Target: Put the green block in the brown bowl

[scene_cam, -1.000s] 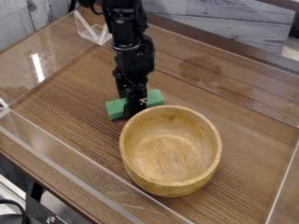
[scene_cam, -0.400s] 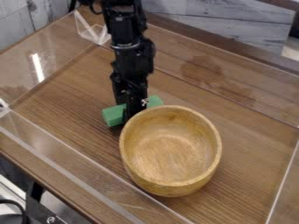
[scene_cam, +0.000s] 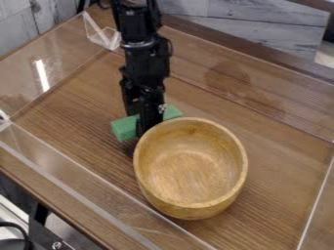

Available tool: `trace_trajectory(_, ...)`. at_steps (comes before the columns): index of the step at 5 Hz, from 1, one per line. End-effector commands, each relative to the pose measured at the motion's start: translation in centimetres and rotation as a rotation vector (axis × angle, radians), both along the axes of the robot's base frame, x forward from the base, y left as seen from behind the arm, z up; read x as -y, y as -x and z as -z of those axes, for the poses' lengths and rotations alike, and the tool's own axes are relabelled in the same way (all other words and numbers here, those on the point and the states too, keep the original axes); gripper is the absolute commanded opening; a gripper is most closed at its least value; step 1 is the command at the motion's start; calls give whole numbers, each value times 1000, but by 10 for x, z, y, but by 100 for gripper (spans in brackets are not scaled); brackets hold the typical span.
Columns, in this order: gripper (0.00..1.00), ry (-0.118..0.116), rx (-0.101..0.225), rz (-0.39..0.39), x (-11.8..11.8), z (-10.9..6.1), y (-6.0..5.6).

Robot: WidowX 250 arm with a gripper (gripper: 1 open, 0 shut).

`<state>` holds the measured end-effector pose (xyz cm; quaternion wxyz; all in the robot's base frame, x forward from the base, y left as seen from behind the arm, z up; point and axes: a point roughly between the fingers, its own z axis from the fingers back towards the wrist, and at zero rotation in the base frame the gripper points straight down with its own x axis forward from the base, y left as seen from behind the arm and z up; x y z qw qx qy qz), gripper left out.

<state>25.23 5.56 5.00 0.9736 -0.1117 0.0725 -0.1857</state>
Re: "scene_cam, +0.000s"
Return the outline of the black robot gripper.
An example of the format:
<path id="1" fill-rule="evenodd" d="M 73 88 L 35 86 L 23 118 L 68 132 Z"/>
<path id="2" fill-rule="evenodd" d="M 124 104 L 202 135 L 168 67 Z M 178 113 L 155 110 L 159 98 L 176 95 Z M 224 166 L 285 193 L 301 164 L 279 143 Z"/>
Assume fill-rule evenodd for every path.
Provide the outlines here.
<path id="1" fill-rule="evenodd" d="M 163 36 L 152 36 L 138 43 L 123 42 L 122 49 L 126 56 L 126 64 L 120 67 L 124 107 L 128 116 L 139 114 L 138 135 L 142 136 L 163 121 L 171 42 Z"/>

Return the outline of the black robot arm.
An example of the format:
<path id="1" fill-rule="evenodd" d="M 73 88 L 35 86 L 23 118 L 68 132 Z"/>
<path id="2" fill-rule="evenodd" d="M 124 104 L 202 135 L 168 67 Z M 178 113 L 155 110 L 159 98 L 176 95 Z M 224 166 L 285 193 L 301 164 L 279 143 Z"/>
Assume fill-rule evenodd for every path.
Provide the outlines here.
<path id="1" fill-rule="evenodd" d="M 163 121 L 172 45 L 159 34 L 162 14 L 156 0 L 144 0 L 143 5 L 132 5 L 126 0 L 110 0 L 110 3 L 126 57 L 120 67 L 123 101 L 127 115 L 138 118 L 135 132 L 142 136 Z"/>

